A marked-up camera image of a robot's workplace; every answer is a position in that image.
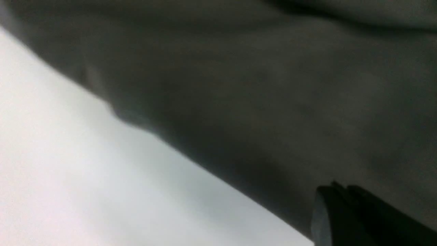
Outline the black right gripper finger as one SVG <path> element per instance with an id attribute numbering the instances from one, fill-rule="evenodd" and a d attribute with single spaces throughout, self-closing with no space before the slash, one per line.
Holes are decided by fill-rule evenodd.
<path id="1" fill-rule="evenodd" d="M 319 186 L 311 219 L 315 246 L 435 246 L 437 234 L 359 186 Z"/>

